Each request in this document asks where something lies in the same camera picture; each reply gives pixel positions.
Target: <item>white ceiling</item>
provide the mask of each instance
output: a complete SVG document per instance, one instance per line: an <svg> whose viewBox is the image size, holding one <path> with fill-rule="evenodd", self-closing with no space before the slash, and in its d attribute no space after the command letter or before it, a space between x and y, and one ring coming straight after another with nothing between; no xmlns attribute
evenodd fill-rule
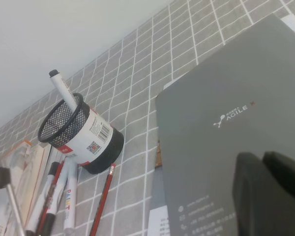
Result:
<svg viewBox="0 0 295 236"><path fill-rule="evenodd" d="M0 127L171 0L0 0Z"/></svg>

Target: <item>logo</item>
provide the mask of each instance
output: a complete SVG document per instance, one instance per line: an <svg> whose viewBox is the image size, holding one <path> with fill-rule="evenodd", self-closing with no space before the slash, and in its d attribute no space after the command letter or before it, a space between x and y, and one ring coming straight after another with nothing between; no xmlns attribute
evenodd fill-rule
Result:
<svg viewBox="0 0 295 236"><path fill-rule="evenodd" d="M218 128L221 127L221 123L222 123L222 120L225 118L225 115L221 115L221 118L220 118L220 122L218 123L214 123L213 125L217 125L218 124Z"/></svg>
<svg viewBox="0 0 295 236"><path fill-rule="evenodd" d="M254 101L250 102L250 105L251 106L254 106L255 105L255 102ZM221 115L220 122L214 123L213 125L217 125L217 128L220 128L221 127L221 124L222 124L222 121L224 120L224 118L226 118L226 121L228 121L230 119L233 119L234 117L236 117L240 113L246 111L247 109L248 109L248 107L246 105L243 106L242 108L237 107L237 108L231 110L230 112L228 112L226 115Z"/></svg>

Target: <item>pencil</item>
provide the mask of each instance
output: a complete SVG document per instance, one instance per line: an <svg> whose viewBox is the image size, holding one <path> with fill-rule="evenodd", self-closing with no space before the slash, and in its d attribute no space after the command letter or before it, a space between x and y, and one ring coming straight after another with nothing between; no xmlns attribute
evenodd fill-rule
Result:
<svg viewBox="0 0 295 236"><path fill-rule="evenodd" d="M106 202L108 190L109 190L110 184L111 184L112 179L113 179L115 168L116 168L116 165L114 163L109 168L108 175L107 175L106 182L105 182L105 186L104 186L104 190L103 190L103 193L102 193L102 197L100 198L98 208L97 208L97 211L96 211L96 215L95 215L95 218L94 218L93 225L92 225L92 228L90 230L89 236L95 236L96 235L98 225L99 225L99 221L100 221L100 217L102 216L104 205L105 205L105 202Z"/></svg>

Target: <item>gray tile pattern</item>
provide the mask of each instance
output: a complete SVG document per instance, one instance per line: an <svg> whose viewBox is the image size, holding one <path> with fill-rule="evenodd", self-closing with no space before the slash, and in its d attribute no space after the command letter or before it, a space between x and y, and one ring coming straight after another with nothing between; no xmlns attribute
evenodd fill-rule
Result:
<svg viewBox="0 0 295 236"><path fill-rule="evenodd" d="M125 135L99 235L146 234L158 139L155 97L163 86L270 13L295 14L295 0L176 0L67 80ZM0 156L24 138L37 144L40 124L60 100L53 90L0 128ZM106 175L80 170L78 235L90 231ZM63 211L60 206L54 235L62 235Z"/></svg>

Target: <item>black mesh pen holder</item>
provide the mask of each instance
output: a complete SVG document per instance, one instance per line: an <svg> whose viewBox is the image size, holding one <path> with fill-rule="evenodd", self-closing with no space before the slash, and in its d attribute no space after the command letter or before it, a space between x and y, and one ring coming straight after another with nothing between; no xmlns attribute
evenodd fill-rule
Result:
<svg viewBox="0 0 295 236"><path fill-rule="evenodd" d="M81 94L74 93L73 96L78 104L74 113L64 100L60 101L42 122L38 130L39 141L59 148L79 133L89 118L89 106L83 101Z"/></svg>
<svg viewBox="0 0 295 236"><path fill-rule="evenodd" d="M59 148L72 140L85 125L89 118L89 106L79 93L74 93L78 104L74 113L71 112L64 100L60 101L46 116L38 130L38 140L50 143ZM113 135L103 152L93 161L83 164L91 174L98 174L110 167L120 155L124 143L121 132L113 128Z"/></svg>

